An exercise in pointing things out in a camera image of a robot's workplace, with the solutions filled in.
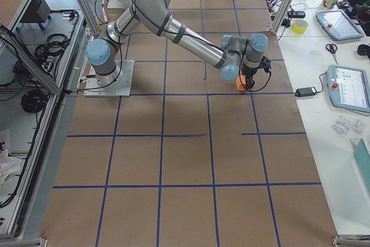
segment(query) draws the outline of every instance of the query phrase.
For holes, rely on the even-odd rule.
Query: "orange block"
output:
[[[246,91],[245,90],[245,85],[246,85],[246,82],[245,82],[245,75],[238,75],[238,77],[236,78],[236,89],[240,92],[243,92],[243,91]]]

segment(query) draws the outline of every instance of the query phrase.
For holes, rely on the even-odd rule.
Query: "metal base plate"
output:
[[[126,10],[130,6],[130,2],[121,2],[119,0],[109,0],[108,9],[110,10]]]
[[[131,92],[132,75],[134,73],[134,60],[123,60],[122,69],[119,78],[116,82],[105,88],[99,88],[100,85],[95,78],[88,79],[86,82],[86,89],[91,91],[84,91],[85,97],[129,97]],[[121,61],[116,60],[117,67],[120,68]],[[89,75],[95,75],[94,68],[91,67]]]

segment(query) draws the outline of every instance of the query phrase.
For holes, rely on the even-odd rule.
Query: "white table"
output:
[[[292,4],[302,2],[294,0]],[[305,3],[313,8],[320,6],[321,0],[306,0]],[[294,5],[293,9],[301,10],[304,5]],[[303,35],[286,29],[279,41],[286,63],[288,74],[294,90],[301,87],[315,86],[321,89],[319,75],[335,64],[334,59],[325,50],[327,43],[338,45],[337,59],[339,65],[362,68],[370,75],[370,60],[359,56],[356,52],[361,43],[370,43],[370,37],[364,37],[356,42],[334,42],[322,30],[315,19],[318,11],[327,10],[306,9],[309,28]],[[283,27],[277,33],[281,35]],[[310,51],[320,51],[321,55],[311,54]],[[326,76],[322,77],[324,91],[314,97],[299,99],[297,104],[308,135],[312,153],[317,165],[325,196],[338,234],[370,234],[370,194],[362,180],[350,138],[370,138],[370,117],[362,116],[348,110],[335,108],[331,105]],[[355,121],[361,119],[367,125],[362,135],[350,131],[340,137],[331,128],[338,116]]]

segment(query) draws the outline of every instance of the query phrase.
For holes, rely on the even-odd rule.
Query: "black cable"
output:
[[[37,59],[31,54],[25,43],[15,33],[2,24],[0,24],[0,29],[9,35],[9,37],[12,38],[23,49],[29,59],[31,59],[33,62],[37,62]]]
[[[283,30],[283,32],[282,32],[282,34],[280,35],[280,37],[279,37],[277,40],[280,40],[280,39],[282,38],[282,36],[283,36],[283,34],[284,34],[285,30],[288,28],[288,25],[289,25],[289,26],[291,25],[291,19],[292,19],[292,17],[289,17],[289,16],[288,16],[289,24],[285,25],[284,30]]]
[[[98,13],[97,13],[97,1],[98,0],[95,0],[94,2],[94,11],[95,11],[95,15],[96,17],[98,18],[98,20],[102,23],[102,24],[105,24],[99,17],[98,17]]]
[[[13,50],[14,50],[14,53],[15,53],[16,57],[18,58],[19,62],[20,62],[20,63],[21,63],[21,65],[22,65],[22,59],[21,59],[21,57],[20,57],[20,55],[19,55],[19,52],[18,52],[17,48],[15,47],[15,45],[13,45],[12,43],[10,43],[10,42],[9,42],[7,39],[5,39],[4,37],[1,37],[1,36],[0,36],[0,39],[1,39],[1,40],[3,40],[5,43],[7,43],[9,46],[11,46],[11,47],[13,48]]]
[[[28,79],[28,77],[27,76],[24,76],[25,77],[25,80],[24,80],[24,83],[22,83],[22,81],[21,81],[21,75],[19,76],[19,78],[18,78],[18,82],[19,82],[19,84],[21,84],[22,86],[24,86],[25,88],[33,88],[33,89],[35,89],[35,88],[37,88],[38,87],[38,85],[37,85],[37,82],[34,82],[33,80],[27,80]],[[29,86],[29,85],[26,85],[26,83],[32,83],[33,84],[33,86]]]
[[[69,21],[76,19],[75,22],[73,23],[70,36],[67,37],[65,34],[62,33],[51,34],[50,36],[47,37],[45,44],[39,45],[35,49],[35,57],[38,59],[41,66],[44,65],[42,69],[45,72],[47,72],[51,77],[53,77],[53,80],[56,80],[58,76],[60,61],[66,48],[69,46],[72,40],[73,34],[75,33],[76,25],[79,22],[80,18],[80,14],[75,10],[51,11],[51,13],[62,13],[62,12],[70,12]],[[58,57],[58,60],[55,61],[55,64],[53,64],[51,67],[46,68],[45,63],[48,56]]]
[[[268,76],[268,79],[267,79],[267,81],[266,81],[265,85],[263,85],[263,86],[262,86],[261,88],[259,88],[258,90],[251,90],[251,89],[247,89],[247,88],[246,88],[246,85],[244,85],[244,84],[243,84],[243,82],[242,82],[242,78],[241,78],[242,63],[243,63],[243,62],[240,62],[240,66],[239,66],[239,81],[240,81],[241,85],[244,87],[244,89],[245,89],[246,91],[248,91],[248,92],[252,92],[252,93],[254,93],[254,92],[258,92],[258,91],[261,91],[261,90],[263,90],[264,88],[266,88],[266,86],[268,85],[268,83],[269,83],[269,81],[270,81],[270,79],[271,79],[271,76],[272,76],[271,71],[269,71],[269,72],[268,72],[268,73],[269,73],[269,76]]]
[[[23,91],[23,88],[24,88],[24,86],[22,86],[22,88],[17,93],[15,93],[15,95],[11,96],[10,98],[0,99],[0,101],[8,101],[8,100],[10,100],[12,98],[15,98],[16,96],[18,96]]]
[[[80,79],[80,82],[79,83],[82,83],[84,80],[89,79],[89,78],[94,78],[94,77],[96,77],[96,75],[86,75],[86,76],[83,76]]]
[[[41,122],[44,113],[45,113],[45,108],[42,110],[42,113],[41,113],[41,116],[40,116],[40,119],[39,119],[39,123]],[[9,205],[13,201],[13,199],[15,198],[15,196],[18,193],[18,189],[20,187],[22,177],[23,177],[23,175],[25,173],[25,170],[27,168],[28,160],[31,157],[32,151],[33,151],[34,146],[35,146],[36,136],[38,134],[39,129],[40,129],[40,124],[37,124],[36,125],[36,129],[35,129],[35,132],[34,132],[34,135],[32,137],[31,146],[29,147],[29,151],[27,153],[27,156],[24,158],[24,161],[25,162],[23,164],[22,171],[21,171],[21,173],[19,175],[16,175],[16,176],[18,176],[18,182],[17,182],[16,188],[14,189],[13,193],[9,194],[8,199],[6,199],[4,202],[0,202],[0,209],[6,207],[7,205]]]
[[[0,84],[0,87],[7,87],[9,85],[12,85],[14,83],[14,81],[16,81],[17,77],[18,77],[18,74],[15,74],[12,81],[10,81],[8,83]]]
[[[319,75],[319,79],[320,79],[320,83],[321,83],[321,91],[318,91],[317,93],[321,93],[322,91],[324,91],[324,85],[323,85],[323,81],[321,80],[321,77],[323,75],[326,75],[328,72],[324,72],[322,73],[321,75]]]

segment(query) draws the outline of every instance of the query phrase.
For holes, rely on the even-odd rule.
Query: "grid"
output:
[[[264,0],[197,1],[170,10],[211,42],[268,35]],[[131,98],[78,97],[42,236],[53,246],[331,246],[334,225],[268,37],[269,86],[237,93],[139,27],[123,46],[136,60]],[[259,72],[256,88],[266,79]]]

